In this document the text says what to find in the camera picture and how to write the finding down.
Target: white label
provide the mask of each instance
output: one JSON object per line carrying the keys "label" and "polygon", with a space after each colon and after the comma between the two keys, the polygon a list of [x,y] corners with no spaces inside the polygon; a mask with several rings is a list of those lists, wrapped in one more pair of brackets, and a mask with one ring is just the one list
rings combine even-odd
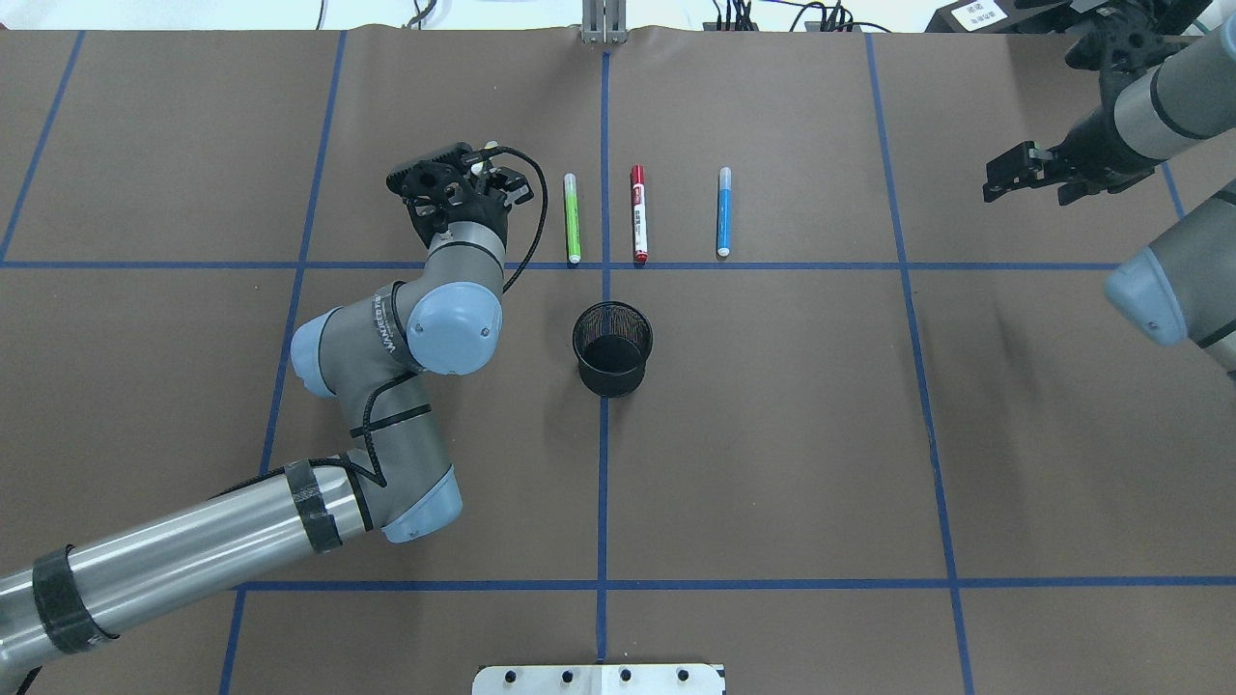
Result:
{"label": "white label", "polygon": [[635,232],[635,255],[648,254],[648,213],[644,208],[644,184],[630,187],[632,229]]}
{"label": "white label", "polygon": [[996,0],[976,0],[964,7],[953,10],[953,16],[957,17],[957,21],[962,23],[965,31],[975,31],[994,25],[1000,20],[1009,19],[1009,15],[1004,14]]}

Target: red marker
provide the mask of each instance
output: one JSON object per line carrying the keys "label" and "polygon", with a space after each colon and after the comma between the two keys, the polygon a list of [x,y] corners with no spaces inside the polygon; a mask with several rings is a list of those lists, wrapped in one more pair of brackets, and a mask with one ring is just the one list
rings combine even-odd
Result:
{"label": "red marker", "polygon": [[635,262],[648,262],[648,210],[644,193],[644,167],[630,168],[630,226],[635,232]]}

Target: black mesh pen holder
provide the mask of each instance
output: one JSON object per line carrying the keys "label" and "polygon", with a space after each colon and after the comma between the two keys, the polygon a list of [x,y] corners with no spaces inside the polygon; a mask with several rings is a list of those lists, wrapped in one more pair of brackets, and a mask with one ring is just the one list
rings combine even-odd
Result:
{"label": "black mesh pen holder", "polygon": [[644,314],[622,302],[602,302],[576,319],[571,344],[583,385],[597,396],[619,398],[644,381],[653,326]]}

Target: brown table surface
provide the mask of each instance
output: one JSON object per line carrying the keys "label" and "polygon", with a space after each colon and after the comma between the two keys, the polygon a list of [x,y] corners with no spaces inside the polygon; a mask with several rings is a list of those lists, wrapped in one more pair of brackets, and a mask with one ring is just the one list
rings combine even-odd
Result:
{"label": "brown table surface", "polygon": [[[1236,137],[1119,197],[983,204],[989,158],[1096,104],[1068,46],[0,33],[5,571],[346,448],[281,370],[295,325],[417,275],[392,164],[496,139],[552,194],[494,360],[424,377],[455,524],[255,578],[32,695],[468,693],[481,665],[598,658],[723,663],[730,693],[1230,693],[1236,390],[1101,283],[1236,174]],[[654,326],[623,399],[575,373],[602,298]]]}

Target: blue marker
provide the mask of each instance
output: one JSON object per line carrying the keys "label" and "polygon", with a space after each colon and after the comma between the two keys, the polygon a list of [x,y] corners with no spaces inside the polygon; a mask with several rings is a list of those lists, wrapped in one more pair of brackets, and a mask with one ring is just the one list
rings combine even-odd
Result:
{"label": "blue marker", "polygon": [[729,167],[721,167],[717,187],[717,255],[729,256]]}

